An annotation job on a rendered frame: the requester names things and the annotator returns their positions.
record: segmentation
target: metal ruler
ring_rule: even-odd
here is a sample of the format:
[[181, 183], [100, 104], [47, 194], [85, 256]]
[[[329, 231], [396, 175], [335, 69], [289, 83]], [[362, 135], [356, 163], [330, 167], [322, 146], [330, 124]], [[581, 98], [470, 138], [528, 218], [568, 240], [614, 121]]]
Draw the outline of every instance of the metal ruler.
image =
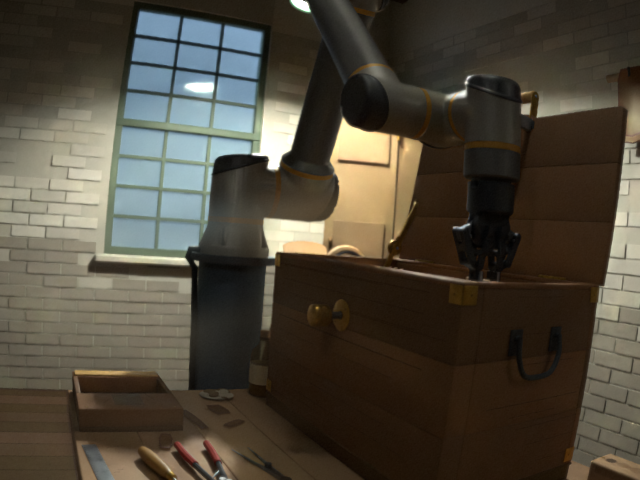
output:
[[91, 465], [93, 473], [95, 473], [98, 480], [115, 480], [113, 478], [113, 475], [111, 475], [109, 467], [107, 467], [104, 458], [102, 458], [97, 445], [83, 445], [82, 449], [87, 455], [89, 464]]

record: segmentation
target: tabletop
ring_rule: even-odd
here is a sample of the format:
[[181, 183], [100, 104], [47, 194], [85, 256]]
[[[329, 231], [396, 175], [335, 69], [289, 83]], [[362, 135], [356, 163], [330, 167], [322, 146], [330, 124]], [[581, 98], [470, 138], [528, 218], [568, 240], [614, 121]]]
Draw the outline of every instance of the tabletop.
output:
[[[170, 432], [208, 472], [212, 463], [202, 442], [209, 440], [233, 480], [269, 480], [270, 475], [233, 452], [251, 456], [249, 448], [294, 480], [362, 480], [246, 390], [233, 390], [230, 401], [201, 398], [197, 391], [173, 392], [183, 408], [206, 426], [185, 419], [184, 430]], [[95, 480], [82, 445], [98, 446], [115, 480], [158, 480], [138, 457], [138, 447], [154, 450], [179, 480], [200, 477], [177, 454], [160, 450], [161, 432], [79, 432], [72, 394], [60, 390], [0, 389], [0, 478], [2, 480]], [[228, 414], [216, 414], [220, 405]], [[237, 420], [234, 427], [225, 426]], [[586, 480], [588, 468], [573, 464], [568, 480]]]

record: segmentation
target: bottle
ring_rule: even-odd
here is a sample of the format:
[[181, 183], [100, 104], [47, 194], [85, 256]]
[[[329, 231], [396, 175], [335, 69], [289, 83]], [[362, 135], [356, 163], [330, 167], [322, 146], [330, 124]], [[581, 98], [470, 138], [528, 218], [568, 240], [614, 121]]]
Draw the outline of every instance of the bottle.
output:
[[260, 343], [251, 352], [249, 365], [249, 394], [254, 397], [267, 396], [269, 375], [269, 332], [260, 332]]

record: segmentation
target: window frame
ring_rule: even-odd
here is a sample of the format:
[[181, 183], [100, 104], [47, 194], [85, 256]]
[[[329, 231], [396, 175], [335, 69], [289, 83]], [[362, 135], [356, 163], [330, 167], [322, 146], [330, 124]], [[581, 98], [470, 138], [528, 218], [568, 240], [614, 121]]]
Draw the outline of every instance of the window frame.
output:
[[[128, 82], [129, 82], [129, 74], [130, 74], [130, 70], [131, 70], [131, 65], [133, 64], [132, 61], [132, 54], [133, 54], [133, 46], [134, 46], [134, 42], [136, 39], [136, 29], [137, 29], [137, 25], [138, 25], [138, 18], [139, 18], [139, 13], [140, 11], [148, 11], [148, 12], [152, 12], [152, 13], [164, 13], [164, 14], [171, 14], [171, 15], [176, 15], [176, 16], [180, 16], [181, 18], [194, 18], [194, 19], [203, 19], [203, 20], [210, 20], [210, 21], [215, 21], [215, 22], [220, 22], [224, 25], [232, 25], [232, 26], [239, 26], [239, 27], [248, 27], [248, 28], [252, 28], [252, 29], [256, 29], [256, 30], [261, 30], [264, 33], [264, 37], [263, 37], [263, 42], [262, 42], [262, 52], [259, 54], [260, 59], [261, 59], [261, 65], [260, 65], [260, 71], [259, 71], [259, 76], [257, 78], [257, 91], [256, 91], [256, 104], [255, 104], [255, 117], [254, 117], [254, 128], [253, 128], [253, 133], [245, 133], [245, 132], [236, 132], [236, 131], [232, 131], [232, 130], [221, 130], [221, 129], [216, 129], [213, 128], [213, 126], [211, 128], [208, 127], [197, 127], [197, 126], [189, 126], [189, 125], [180, 125], [180, 124], [173, 124], [173, 123], [169, 123], [169, 122], [154, 122], [154, 121], [148, 121], [148, 120], [132, 120], [132, 119], [125, 119], [124, 118], [124, 109], [125, 109], [125, 103], [126, 103], [126, 97], [127, 97], [127, 92], [128, 90]], [[195, 44], [193, 42], [180, 42], [178, 35], [178, 39], [175, 41], [176, 45], [179, 45], [180, 43], [185, 43], [187, 45], [197, 45], [197, 46], [203, 46], [200, 44]], [[146, 36], [140, 36], [141, 38], [152, 38], [154, 40], [162, 40], [159, 38], [155, 38], [155, 37], [146, 37]], [[106, 224], [106, 228], [105, 228], [105, 253], [112, 253], [112, 254], [125, 254], [125, 255], [144, 255], [144, 256], [155, 256], [155, 257], [184, 257], [186, 250], [167, 250], [167, 249], [160, 249], [158, 248], [158, 243], [159, 243], [159, 233], [160, 233], [160, 222], [161, 220], [164, 220], [165, 222], [172, 222], [172, 223], [185, 223], [185, 224], [189, 224], [189, 225], [196, 225], [199, 224], [200, 225], [200, 236], [199, 238], [202, 238], [202, 235], [204, 233], [204, 229], [206, 228], [207, 225], [207, 221], [208, 219], [205, 218], [204, 213], [206, 211], [206, 202], [207, 202], [207, 196], [210, 196], [210, 192], [207, 192], [207, 186], [209, 184], [208, 182], [208, 177], [211, 175], [212, 173], [212, 169], [213, 169], [213, 162], [211, 162], [210, 159], [210, 155], [211, 155], [211, 137], [221, 137], [221, 138], [229, 138], [229, 139], [235, 139], [235, 140], [248, 140], [251, 141], [251, 152], [252, 153], [257, 153], [260, 151], [260, 142], [261, 142], [261, 136], [262, 136], [262, 123], [263, 123], [263, 114], [264, 114], [264, 101], [265, 101], [265, 87], [266, 87], [266, 76], [267, 76], [267, 67], [268, 67], [268, 61], [269, 61], [269, 43], [270, 43], [270, 37], [271, 37], [271, 27], [269, 25], [265, 25], [265, 24], [259, 24], [259, 23], [255, 23], [255, 22], [249, 22], [249, 21], [245, 21], [245, 20], [239, 20], [236, 18], [230, 18], [230, 17], [224, 17], [224, 16], [220, 16], [220, 15], [215, 15], [215, 14], [209, 14], [209, 13], [203, 13], [203, 12], [197, 12], [197, 11], [191, 11], [191, 10], [185, 10], [185, 9], [180, 9], [180, 8], [172, 8], [172, 7], [165, 7], [165, 6], [160, 6], [160, 5], [151, 5], [151, 4], [145, 4], [145, 3], [139, 3], [136, 2], [134, 4], [134, 9], [133, 9], [133, 16], [132, 16], [132, 22], [131, 22], [131, 28], [129, 30], [129, 39], [128, 39], [128, 44], [127, 44], [127, 50], [126, 50], [126, 57], [125, 57], [125, 65], [124, 65], [124, 69], [123, 69], [123, 74], [122, 74], [122, 83], [121, 83], [121, 87], [120, 87], [120, 98], [119, 98], [119, 102], [118, 102], [118, 113], [117, 113], [117, 119], [116, 119], [116, 131], [115, 131], [115, 138], [114, 138], [114, 143], [113, 143], [113, 155], [112, 155], [112, 160], [111, 160], [111, 176], [109, 179], [109, 201], [108, 201], [108, 205], [107, 205], [107, 224]], [[224, 38], [224, 29], [223, 32], [221, 32], [221, 37], [220, 37], [220, 46], [217, 47], [218, 50], [218, 65], [216, 68], [216, 72], [213, 73], [213, 75], [216, 76], [216, 88], [214, 89], [213, 92], [213, 97], [211, 98], [211, 104], [212, 104], [212, 117], [215, 116], [215, 105], [216, 103], [221, 103], [221, 104], [226, 104], [226, 105], [236, 105], [236, 106], [243, 106], [246, 107], [246, 104], [240, 104], [240, 103], [234, 103], [234, 102], [227, 102], [227, 101], [218, 101], [216, 100], [216, 95], [218, 92], [218, 78], [220, 77], [220, 73], [219, 73], [219, 66], [220, 66], [220, 59], [222, 57], [222, 51], [223, 51], [223, 47], [222, 47], [222, 42], [223, 42], [223, 38]], [[232, 50], [232, 49], [224, 49], [227, 51], [231, 51], [231, 52], [238, 52], [238, 53], [243, 53], [243, 54], [247, 54], [248, 52], [241, 52], [241, 51], [236, 51], [236, 50]], [[178, 48], [176, 48], [176, 59], [177, 59], [177, 54], [178, 54]], [[175, 72], [179, 69], [177, 67], [176, 64], [176, 60], [174, 60], [174, 66], [171, 67], [173, 70], [172, 73], [172, 83], [171, 83], [171, 91], [166, 94], [159, 94], [157, 92], [148, 92], [148, 91], [138, 91], [138, 90], [133, 90], [133, 92], [135, 93], [144, 93], [147, 95], [161, 95], [161, 96], [168, 96], [169, 98], [169, 106], [168, 106], [168, 110], [167, 110], [167, 115], [170, 115], [171, 112], [171, 104], [173, 101], [173, 98], [186, 98], [186, 99], [198, 99], [198, 97], [189, 97], [189, 96], [184, 96], [184, 95], [174, 95], [172, 93], [173, 90], [173, 82], [175, 81]], [[189, 70], [189, 71], [194, 71], [194, 72], [199, 72], [197, 70], [193, 70], [193, 69], [185, 69], [185, 70]], [[222, 76], [224, 77], [230, 77], [230, 78], [238, 78], [238, 79], [242, 79], [242, 80], [246, 80], [246, 78], [243, 77], [234, 77], [233, 75], [226, 75], [226, 74], [222, 74]], [[121, 140], [122, 140], [122, 130], [125, 127], [133, 127], [133, 128], [144, 128], [144, 129], [150, 129], [150, 130], [155, 130], [155, 131], [161, 131], [164, 133], [164, 140], [163, 140], [163, 147], [162, 147], [162, 158], [157, 159], [154, 158], [155, 161], [159, 161], [161, 162], [161, 167], [160, 167], [160, 184], [158, 187], [144, 187], [144, 186], [123, 186], [117, 185], [117, 173], [118, 173], [118, 164], [119, 164], [119, 158], [120, 158], [120, 146], [121, 146]], [[174, 160], [174, 159], [167, 159], [166, 158], [166, 150], [167, 150], [167, 138], [169, 136], [170, 132], [177, 132], [177, 133], [188, 133], [188, 134], [198, 134], [198, 135], [205, 135], [207, 137], [207, 150], [206, 150], [206, 158], [204, 162], [193, 162], [193, 161], [188, 161], [188, 160]], [[126, 158], [132, 158], [132, 159], [140, 159], [140, 160], [145, 160], [145, 159], [150, 159], [150, 158], [145, 158], [145, 157], [141, 157], [141, 156], [136, 156], [136, 155], [123, 155], [123, 157]], [[188, 165], [202, 165], [205, 168], [205, 184], [203, 187], [202, 191], [187, 191], [187, 190], [181, 190], [181, 189], [174, 189], [174, 188], [164, 188], [163, 187], [163, 180], [164, 180], [164, 171], [165, 171], [165, 164], [167, 162], [170, 163], [179, 163], [179, 164], [188, 164]], [[114, 205], [115, 205], [115, 193], [116, 193], [116, 188], [134, 188], [134, 189], [139, 189], [139, 190], [149, 190], [149, 191], [157, 191], [158, 192], [158, 210], [156, 212], [156, 216], [154, 217], [142, 217], [142, 216], [135, 216], [135, 215], [123, 215], [123, 214], [114, 214]], [[200, 221], [198, 222], [197, 220], [185, 220], [185, 219], [173, 219], [173, 218], [163, 218], [161, 217], [161, 209], [162, 209], [162, 193], [163, 192], [176, 192], [176, 193], [201, 193], [202, 194], [202, 210], [201, 210], [201, 218]], [[154, 220], [155, 221], [155, 244], [154, 244], [154, 248], [153, 249], [148, 249], [148, 248], [136, 248], [136, 247], [118, 247], [118, 246], [112, 246], [111, 245], [111, 241], [112, 241], [112, 234], [113, 234], [113, 222], [115, 218], [124, 218], [124, 219], [137, 219], [137, 220]]]

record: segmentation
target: wooden floor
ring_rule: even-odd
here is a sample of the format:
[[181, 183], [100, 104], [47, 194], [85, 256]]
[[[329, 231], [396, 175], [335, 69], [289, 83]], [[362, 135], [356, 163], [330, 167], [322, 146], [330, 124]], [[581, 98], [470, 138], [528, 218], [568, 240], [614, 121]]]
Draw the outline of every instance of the wooden floor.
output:
[[[235, 398], [229, 402], [205, 400], [193, 391], [174, 394], [208, 428], [199, 429], [185, 420], [184, 431], [172, 432], [173, 440], [182, 442], [209, 472], [212, 468], [202, 446], [204, 439], [217, 449], [233, 480], [273, 479], [232, 451], [250, 456], [248, 448], [294, 480], [362, 480], [271, 410], [264, 400], [251, 397], [244, 390], [234, 391]], [[159, 479], [138, 458], [140, 445], [156, 451], [180, 480], [200, 480], [175, 449], [167, 452], [158, 448], [159, 433], [74, 431], [70, 399], [66, 391], [0, 389], [0, 479], [95, 480], [82, 450], [82, 445], [93, 443], [98, 445], [116, 480]], [[213, 404], [224, 406], [230, 413], [212, 413], [207, 405]], [[225, 427], [231, 420], [244, 423]], [[587, 475], [587, 467], [573, 464], [568, 480], [587, 480]]]

